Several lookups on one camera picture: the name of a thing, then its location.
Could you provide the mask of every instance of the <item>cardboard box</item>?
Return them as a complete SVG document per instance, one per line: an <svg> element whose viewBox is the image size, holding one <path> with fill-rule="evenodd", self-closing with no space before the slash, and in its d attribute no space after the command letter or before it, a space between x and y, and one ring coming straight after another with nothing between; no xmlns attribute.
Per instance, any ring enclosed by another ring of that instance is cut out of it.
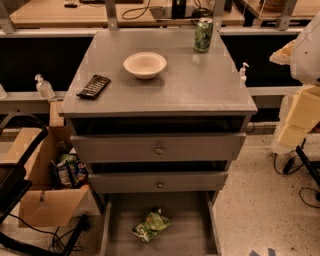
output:
<svg viewBox="0 0 320 256"><path fill-rule="evenodd" d="M37 128L22 128L5 156L5 162L17 162L39 132ZM33 186L20 201L19 217L31 226L46 227L66 226L72 217L82 214L100 215L102 208L90 185L80 189L52 189L54 182L49 165L58 157L56 145L64 141L71 148L71 143L67 127L49 127L48 132L25 164L26 179L32 181Z"/></svg>

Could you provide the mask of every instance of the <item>white robot part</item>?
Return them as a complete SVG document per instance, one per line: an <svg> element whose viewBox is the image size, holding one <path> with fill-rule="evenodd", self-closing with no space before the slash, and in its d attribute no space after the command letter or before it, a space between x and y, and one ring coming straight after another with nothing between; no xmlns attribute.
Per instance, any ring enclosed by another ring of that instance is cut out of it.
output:
<svg viewBox="0 0 320 256"><path fill-rule="evenodd" d="M298 35L291 52L291 76L320 86L320 12Z"/></svg>

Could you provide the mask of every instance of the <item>drawer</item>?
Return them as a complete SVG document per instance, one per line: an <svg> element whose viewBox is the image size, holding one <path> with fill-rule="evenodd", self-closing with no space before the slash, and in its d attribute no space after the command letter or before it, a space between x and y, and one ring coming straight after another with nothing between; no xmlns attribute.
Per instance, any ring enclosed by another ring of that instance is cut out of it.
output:
<svg viewBox="0 0 320 256"><path fill-rule="evenodd" d="M227 180L227 171L166 171L166 172L113 172L90 174L95 192L173 192L217 191Z"/></svg>
<svg viewBox="0 0 320 256"><path fill-rule="evenodd" d="M245 133L71 137L85 163L235 160L244 140Z"/></svg>
<svg viewBox="0 0 320 256"><path fill-rule="evenodd" d="M131 230L152 208L160 208L171 225L145 244ZM109 195L100 255L221 255L209 195L206 192Z"/></svg>

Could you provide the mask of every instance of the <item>open drawer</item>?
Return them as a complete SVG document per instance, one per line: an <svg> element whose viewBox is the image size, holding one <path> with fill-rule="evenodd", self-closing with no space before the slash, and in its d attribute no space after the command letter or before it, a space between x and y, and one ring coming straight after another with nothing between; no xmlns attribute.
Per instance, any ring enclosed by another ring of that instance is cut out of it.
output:
<svg viewBox="0 0 320 256"><path fill-rule="evenodd" d="M110 194L107 201L101 256L221 255L207 192ZM171 226L146 244L132 228L154 207Z"/></svg>

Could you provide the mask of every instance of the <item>drawer knob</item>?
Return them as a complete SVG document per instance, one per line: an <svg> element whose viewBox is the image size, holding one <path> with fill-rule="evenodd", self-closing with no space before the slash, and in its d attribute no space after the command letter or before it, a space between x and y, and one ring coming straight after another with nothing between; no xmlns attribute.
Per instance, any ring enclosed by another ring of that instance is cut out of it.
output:
<svg viewBox="0 0 320 256"><path fill-rule="evenodd" d="M158 181L157 187L158 187L158 188L163 188L163 183L162 183L162 181Z"/></svg>
<svg viewBox="0 0 320 256"><path fill-rule="evenodd" d="M163 152L164 152L164 149L163 149L161 146L158 146L158 147L156 148L156 154L162 155Z"/></svg>

